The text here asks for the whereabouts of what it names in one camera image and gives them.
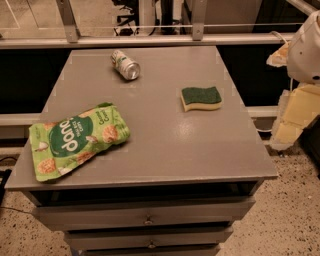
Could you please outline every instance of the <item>snack bag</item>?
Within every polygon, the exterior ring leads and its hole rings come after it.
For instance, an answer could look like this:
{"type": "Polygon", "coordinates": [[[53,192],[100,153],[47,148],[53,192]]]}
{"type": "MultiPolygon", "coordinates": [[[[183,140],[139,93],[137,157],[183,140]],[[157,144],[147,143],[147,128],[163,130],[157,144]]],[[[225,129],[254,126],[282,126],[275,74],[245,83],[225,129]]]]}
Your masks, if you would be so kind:
{"type": "Polygon", "coordinates": [[[59,178],[130,136],[112,103],[102,103],[58,123],[34,124],[29,131],[38,181],[59,178]]]}

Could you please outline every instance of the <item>table top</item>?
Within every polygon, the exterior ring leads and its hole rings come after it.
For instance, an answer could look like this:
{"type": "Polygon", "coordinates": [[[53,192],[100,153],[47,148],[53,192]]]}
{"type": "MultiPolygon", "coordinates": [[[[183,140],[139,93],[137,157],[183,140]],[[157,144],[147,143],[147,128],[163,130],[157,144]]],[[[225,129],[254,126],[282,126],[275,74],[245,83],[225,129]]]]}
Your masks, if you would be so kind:
{"type": "Polygon", "coordinates": [[[134,81],[113,69],[112,49],[74,50],[40,115],[60,121],[112,102],[131,137],[51,183],[36,180],[29,143],[10,190],[190,184],[271,179],[277,172],[214,46],[123,49],[141,66],[134,81]],[[185,87],[216,86],[215,111],[184,112],[185,87]]]}

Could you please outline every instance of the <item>drawer handle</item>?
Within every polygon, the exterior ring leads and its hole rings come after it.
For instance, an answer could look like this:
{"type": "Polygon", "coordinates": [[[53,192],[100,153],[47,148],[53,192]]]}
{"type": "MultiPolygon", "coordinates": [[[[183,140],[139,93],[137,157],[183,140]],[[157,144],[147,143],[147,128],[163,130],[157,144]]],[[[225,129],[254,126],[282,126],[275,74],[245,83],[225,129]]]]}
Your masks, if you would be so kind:
{"type": "Polygon", "coordinates": [[[153,220],[151,220],[151,216],[150,215],[147,216],[147,219],[143,222],[143,224],[146,225],[146,226],[153,224],[153,220]]]}
{"type": "Polygon", "coordinates": [[[154,249],[154,248],[156,248],[157,246],[153,243],[153,241],[151,240],[150,241],[150,244],[148,245],[148,248],[149,249],[154,249]]]}

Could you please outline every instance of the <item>aluminum can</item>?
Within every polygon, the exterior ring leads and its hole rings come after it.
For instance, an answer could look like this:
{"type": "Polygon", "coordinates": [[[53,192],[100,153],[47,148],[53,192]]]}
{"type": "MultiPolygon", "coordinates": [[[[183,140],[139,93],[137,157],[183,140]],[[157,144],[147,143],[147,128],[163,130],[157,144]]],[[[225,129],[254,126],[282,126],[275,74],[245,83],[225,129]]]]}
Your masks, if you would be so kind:
{"type": "Polygon", "coordinates": [[[127,80],[134,80],[140,74],[140,65],[120,50],[112,53],[111,61],[113,67],[127,80]]]}

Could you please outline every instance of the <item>green scouring pad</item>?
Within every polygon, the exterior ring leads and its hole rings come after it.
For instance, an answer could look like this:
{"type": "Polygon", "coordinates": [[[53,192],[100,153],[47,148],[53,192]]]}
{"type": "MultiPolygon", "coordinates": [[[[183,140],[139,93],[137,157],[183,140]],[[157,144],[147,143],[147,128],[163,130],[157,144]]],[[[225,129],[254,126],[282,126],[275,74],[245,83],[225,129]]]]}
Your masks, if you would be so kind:
{"type": "Polygon", "coordinates": [[[221,107],[222,99],[215,86],[209,88],[188,87],[182,89],[184,111],[191,109],[215,110],[221,107]]]}

